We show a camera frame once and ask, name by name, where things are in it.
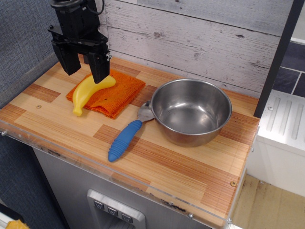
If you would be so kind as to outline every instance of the blue handle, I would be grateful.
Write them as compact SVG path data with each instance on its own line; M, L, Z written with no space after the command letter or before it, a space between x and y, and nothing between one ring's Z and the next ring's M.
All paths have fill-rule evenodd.
M140 120L135 120L129 123L128 126L122 130L122 132L119 134L119 136L117 136L109 149L108 160L110 162L115 161L125 152L141 126L142 122Z

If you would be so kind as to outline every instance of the button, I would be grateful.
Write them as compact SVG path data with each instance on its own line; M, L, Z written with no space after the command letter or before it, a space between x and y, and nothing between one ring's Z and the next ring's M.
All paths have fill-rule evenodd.
M101 210L104 210L104 205L96 200L94 200L94 205Z
M118 211L113 209L113 208L111 208L111 207L108 207L108 212L110 214L112 214L113 216L118 216Z
M122 213L122 219L126 222L132 223L132 218L130 216L125 215Z

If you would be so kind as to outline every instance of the metal bowl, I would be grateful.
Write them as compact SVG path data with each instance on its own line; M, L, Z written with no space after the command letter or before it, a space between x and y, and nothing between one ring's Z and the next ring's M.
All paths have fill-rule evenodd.
M232 114L231 101L221 89L196 79L163 84L154 92L151 107L161 132L180 146L212 141Z

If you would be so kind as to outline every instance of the white wooden wall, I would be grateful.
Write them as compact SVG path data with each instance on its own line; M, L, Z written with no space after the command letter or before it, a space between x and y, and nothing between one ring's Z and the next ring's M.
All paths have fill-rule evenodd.
M96 0L98 8L102 0ZM259 97L293 0L105 0L113 56Z

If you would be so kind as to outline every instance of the black frame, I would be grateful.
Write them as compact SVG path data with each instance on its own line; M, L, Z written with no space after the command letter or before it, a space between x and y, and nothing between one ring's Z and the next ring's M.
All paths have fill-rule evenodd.
M274 55L254 116L261 118L305 0L294 0Z

